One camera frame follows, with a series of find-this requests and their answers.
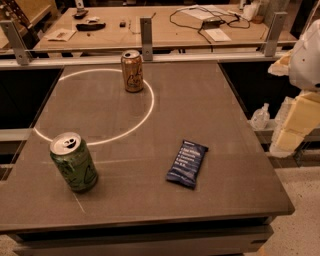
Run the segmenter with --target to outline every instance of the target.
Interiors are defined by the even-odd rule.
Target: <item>can rim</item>
[[[134,59],[140,56],[137,50],[127,50],[122,53],[122,57],[126,59]]]
[[[55,137],[50,144],[50,151],[56,155],[74,152],[81,143],[81,137],[75,132],[65,132]]]

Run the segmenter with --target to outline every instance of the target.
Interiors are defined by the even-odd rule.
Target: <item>can tab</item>
[[[71,138],[63,142],[64,148],[74,148],[75,145],[76,145],[76,140],[74,138]]]

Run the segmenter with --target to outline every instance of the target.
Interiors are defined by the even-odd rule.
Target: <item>soda can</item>
[[[50,144],[50,157],[74,192],[91,189],[98,174],[86,142],[73,132],[58,135]]]
[[[139,92],[143,89],[142,58],[136,50],[122,53],[121,67],[125,89],[128,92]]]

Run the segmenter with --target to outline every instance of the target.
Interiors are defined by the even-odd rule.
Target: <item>green can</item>
[[[96,168],[85,140],[77,133],[66,132],[54,138],[50,156],[72,191],[85,192],[96,184]]]

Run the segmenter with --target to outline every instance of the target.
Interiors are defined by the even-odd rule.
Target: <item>floor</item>
[[[272,222],[274,234],[256,253],[245,256],[318,256],[320,252],[320,167],[276,169],[296,211]],[[16,256],[15,242],[0,236],[0,255]]]

